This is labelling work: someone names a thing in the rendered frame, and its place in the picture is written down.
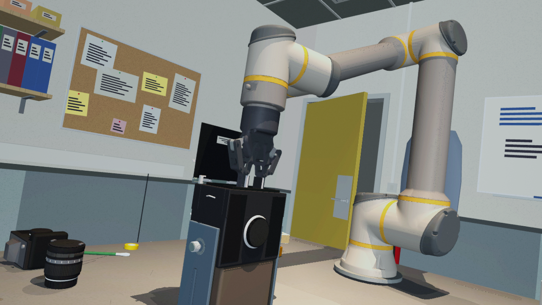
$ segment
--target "yellow ring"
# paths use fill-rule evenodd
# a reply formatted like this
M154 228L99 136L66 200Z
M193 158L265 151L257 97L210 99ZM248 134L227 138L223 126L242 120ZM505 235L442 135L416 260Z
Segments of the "yellow ring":
M418 63L418 60L416 59L416 56L414 55L414 50L412 50L412 36L414 36L415 31L416 30L413 30L412 32L410 32L410 35L408 36L408 51L410 53L410 58L412 58L412 60L415 63Z
M352 239L349 239L349 242L350 242L352 245L356 245L356 246L360 246L360 247L364 247L364 248L369 248L369 249L375 249L375 250L393 250L393 246L377 246L377 245L364 244L364 243L360 243L360 242L357 242L357 241L352 240Z
M249 75L244 78L243 82L251 81L251 80L272 82L274 84L281 85L282 87L286 88L286 90L288 90L288 83L276 77L269 77L265 75Z
M390 243L388 243L388 241L386 240L386 236L384 236L384 217L386 217L386 213L388 212L388 209L390 208L390 206L394 204L395 202L397 202L397 200L392 200L388 202L386 207L382 210L382 215L380 216L380 237L382 237L382 240L388 245Z
M446 56L446 57L451 57L459 61L459 57L457 57L457 55L453 53L448 53L448 52L431 52L431 53L423 54L422 56L420 56L420 60L424 58L428 58L428 57L434 57L434 56Z
M305 48L304 46L303 47L303 51L305 51L305 60L303 61L303 67L301 68L301 71L299 72L299 75L298 77L296 77L294 79L294 81L292 81L291 83L288 84L288 86L292 86L294 85L296 82L298 82L301 77L303 76L303 74L305 73L305 70L307 69L307 64L308 64L308 52L307 52L307 48Z
M126 250L137 250L139 248L138 244L124 244Z
M399 200L419 202L421 204L428 204L428 205L438 205L438 206L446 206L446 207L450 206L450 201L423 199L423 198L408 197L408 196L399 196Z
M407 61L407 46L405 45L405 43L403 42L403 40L401 38L396 37L396 36L392 36L392 37L399 39L399 41L401 41L401 44L403 45L403 48L405 48L405 59L403 59L403 63L397 68L397 69L400 69L405 64L405 62Z

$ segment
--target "shelf bracket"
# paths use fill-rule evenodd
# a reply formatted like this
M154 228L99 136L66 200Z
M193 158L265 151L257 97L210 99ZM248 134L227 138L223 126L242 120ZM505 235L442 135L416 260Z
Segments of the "shelf bracket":
M49 32L48 30L41 30L39 33L37 33L36 35L34 35L34 37L40 38L41 36L47 34L48 32Z
M19 106L19 113L24 113L24 106L27 103L27 99L35 98L35 96L25 96L21 98L21 105Z

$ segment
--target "black monitor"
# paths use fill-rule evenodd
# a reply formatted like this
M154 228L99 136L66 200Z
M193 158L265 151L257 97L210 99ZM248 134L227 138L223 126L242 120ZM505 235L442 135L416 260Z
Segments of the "black monitor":
M202 123L194 177L205 175L206 179L237 181L237 172L230 168L227 141L240 137L240 131Z

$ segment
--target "yellow door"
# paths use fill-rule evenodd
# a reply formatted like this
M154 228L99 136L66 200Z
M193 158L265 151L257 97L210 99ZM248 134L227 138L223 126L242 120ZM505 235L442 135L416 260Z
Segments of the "yellow door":
M307 105L292 237L346 249L366 106L367 92Z

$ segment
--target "pink sticky note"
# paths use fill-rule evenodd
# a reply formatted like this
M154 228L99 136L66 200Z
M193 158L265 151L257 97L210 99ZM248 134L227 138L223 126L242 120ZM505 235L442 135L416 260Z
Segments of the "pink sticky note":
M115 119L115 118L113 119L113 123L111 124L111 131L123 135L125 128L126 128L126 121Z

